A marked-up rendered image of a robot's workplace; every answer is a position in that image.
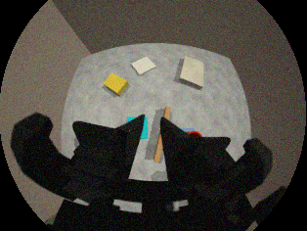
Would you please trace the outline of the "beige flat rectangular block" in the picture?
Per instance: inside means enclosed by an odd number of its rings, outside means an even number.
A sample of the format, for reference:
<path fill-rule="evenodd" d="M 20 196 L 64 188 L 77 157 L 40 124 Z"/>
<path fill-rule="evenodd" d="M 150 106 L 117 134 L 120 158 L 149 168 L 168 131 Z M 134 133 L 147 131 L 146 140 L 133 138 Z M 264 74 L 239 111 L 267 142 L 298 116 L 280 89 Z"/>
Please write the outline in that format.
<path fill-rule="evenodd" d="M 197 89 L 203 87 L 204 63 L 188 56 L 184 57 L 184 64 L 180 72 L 180 81 L 193 85 Z"/>

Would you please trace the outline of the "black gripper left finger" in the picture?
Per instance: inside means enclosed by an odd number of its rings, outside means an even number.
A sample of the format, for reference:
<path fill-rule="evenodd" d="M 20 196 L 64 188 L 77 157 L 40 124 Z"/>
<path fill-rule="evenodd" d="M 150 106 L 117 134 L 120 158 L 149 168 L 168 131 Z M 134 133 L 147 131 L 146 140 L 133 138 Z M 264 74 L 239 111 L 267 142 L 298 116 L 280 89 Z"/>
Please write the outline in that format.
<path fill-rule="evenodd" d="M 141 115 L 117 128 L 79 120 L 72 127 L 79 144 L 84 143 L 91 147 L 114 152 L 118 159 L 119 169 L 122 171 L 122 178 L 129 178 L 133 160 L 137 155 L 139 140 L 143 134 L 143 120 L 145 116 Z"/>

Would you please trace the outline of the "cream flat slab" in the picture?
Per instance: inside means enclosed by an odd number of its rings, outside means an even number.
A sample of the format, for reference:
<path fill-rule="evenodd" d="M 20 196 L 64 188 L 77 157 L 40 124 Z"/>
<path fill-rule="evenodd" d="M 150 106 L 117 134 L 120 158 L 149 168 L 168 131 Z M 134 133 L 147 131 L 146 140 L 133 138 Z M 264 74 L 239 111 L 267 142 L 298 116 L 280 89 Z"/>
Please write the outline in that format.
<path fill-rule="evenodd" d="M 149 57 L 143 57 L 142 60 L 135 61 L 131 65 L 133 65 L 133 68 L 139 75 L 149 72 L 150 69 L 156 69 L 156 65 L 154 65 L 154 62 L 151 62 Z"/>

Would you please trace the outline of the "red cup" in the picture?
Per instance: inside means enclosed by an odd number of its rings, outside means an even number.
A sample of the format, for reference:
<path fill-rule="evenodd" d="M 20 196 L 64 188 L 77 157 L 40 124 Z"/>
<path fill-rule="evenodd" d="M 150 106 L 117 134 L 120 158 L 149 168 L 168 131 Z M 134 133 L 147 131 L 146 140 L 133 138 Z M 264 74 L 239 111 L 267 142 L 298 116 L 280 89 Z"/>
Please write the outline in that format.
<path fill-rule="evenodd" d="M 203 138 L 203 136 L 200 135 L 200 132 L 197 131 L 186 131 L 186 132 L 188 132 L 189 135 L 199 136 L 199 138 Z"/>

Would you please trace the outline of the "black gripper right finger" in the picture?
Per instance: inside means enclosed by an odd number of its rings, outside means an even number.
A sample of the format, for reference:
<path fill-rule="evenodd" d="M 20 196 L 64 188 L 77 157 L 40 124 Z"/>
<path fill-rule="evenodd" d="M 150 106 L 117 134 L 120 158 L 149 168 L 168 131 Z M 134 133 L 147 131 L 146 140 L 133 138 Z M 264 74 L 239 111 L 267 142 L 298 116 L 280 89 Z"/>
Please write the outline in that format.
<path fill-rule="evenodd" d="M 193 159 L 197 157 L 199 151 L 213 151 L 227 148 L 230 144 L 228 136 L 199 136 L 189 135 L 180 127 L 169 120 L 162 118 L 160 120 L 160 135 L 162 148 L 164 148 L 164 158 L 166 165 L 166 174 L 168 174 L 168 181 L 178 181 L 178 177 L 182 171 L 192 163 Z"/>

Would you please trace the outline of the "yellow rectangular block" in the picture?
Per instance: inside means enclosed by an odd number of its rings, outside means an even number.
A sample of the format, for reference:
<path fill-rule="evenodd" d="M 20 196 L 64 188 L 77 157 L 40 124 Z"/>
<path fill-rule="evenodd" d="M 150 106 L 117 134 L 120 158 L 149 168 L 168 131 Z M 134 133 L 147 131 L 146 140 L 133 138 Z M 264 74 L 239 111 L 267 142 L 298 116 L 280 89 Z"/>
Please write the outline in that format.
<path fill-rule="evenodd" d="M 121 96 L 121 93 L 125 91 L 127 85 L 129 85 L 126 79 L 121 79 L 121 76 L 114 75 L 113 72 L 103 84 L 105 84 L 107 88 L 110 88 L 110 91 L 114 91 L 119 96 Z"/>

